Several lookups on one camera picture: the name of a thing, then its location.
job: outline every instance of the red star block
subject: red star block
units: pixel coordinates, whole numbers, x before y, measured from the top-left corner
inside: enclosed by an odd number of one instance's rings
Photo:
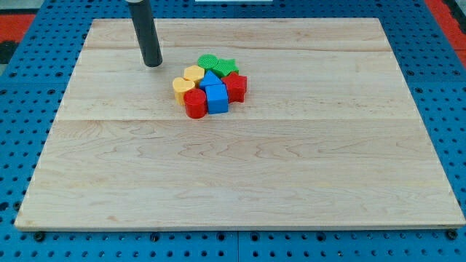
[[[245,93],[248,91],[248,78],[240,76],[236,72],[231,72],[225,76],[221,81],[226,85],[228,92],[228,103],[245,101]]]

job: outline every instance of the blue block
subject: blue block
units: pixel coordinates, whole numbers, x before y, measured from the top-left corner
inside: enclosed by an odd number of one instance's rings
[[[204,78],[199,84],[199,88],[205,92],[205,87],[210,85],[223,84],[223,82],[212,72],[207,71]]]
[[[205,87],[209,114],[228,112],[228,94],[225,84],[216,84]]]

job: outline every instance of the red cylinder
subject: red cylinder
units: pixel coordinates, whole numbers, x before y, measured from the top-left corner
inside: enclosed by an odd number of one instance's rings
[[[207,96],[204,91],[194,88],[184,94],[184,107],[186,115],[199,119],[207,113]]]

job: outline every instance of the block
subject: block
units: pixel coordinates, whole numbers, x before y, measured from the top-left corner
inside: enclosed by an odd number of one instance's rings
[[[234,59],[219,59],[218,64],[212,68],[212,71],[220,78],[228,76],[231,72],[240,73]]]
[[[193,89],[196,88],[196,84],[191,81],[191,80],[185,80],[183,77],[177,77],[173,80],[172,82],[173,85],[173,91],[175,93],[175,99],[178,105],[183,106],[184,105],[184,94]]]
[[[207,107],[209,114],[228,112],[228,94],[225,84],[216,84],[205,87]]]
[[[204,90],[205,92],[205,87],[210,86],[210,85],[216,85],[216,84],[223,84],[223,82],[214,74],[212,71],[207,71],[205,73],[204,78],[199,84],[199,88]]]
[[[184,107],[186,115],[199,119],[207,113],[207,95],[204,91],[194,88],[184,94]]]
[[[191,65],[188,68],[184,69],[183,77],[186,80],[193,81],[194,83],[196,83],[197,86],[199,86],[199,83],[204,78],[204,73],[204,68],[199,67],[198,65]]]
[[[221,81],[226,85],[226,92],[228,93],[228,103],[245,101],[245,93],[248,90],[248,78],[240,76],[236,72],[231,72],[225,76]]]
[[[197,65],[204,68],[205,70],[210,70],[218,63],[218,58],[215,55],[205,54],[201,55],[197,60]]]

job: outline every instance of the blue pegboard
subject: blue pegboard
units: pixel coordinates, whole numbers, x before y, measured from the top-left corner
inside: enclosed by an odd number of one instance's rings
[[[463,212],[466,72],[422,0],[198,5],[152,0],[166,17],[378,17]],[[0,77],[0,261],[463,261],[466,231],[19,232],[12,225],[93,18],[123,0],[46,0]]]

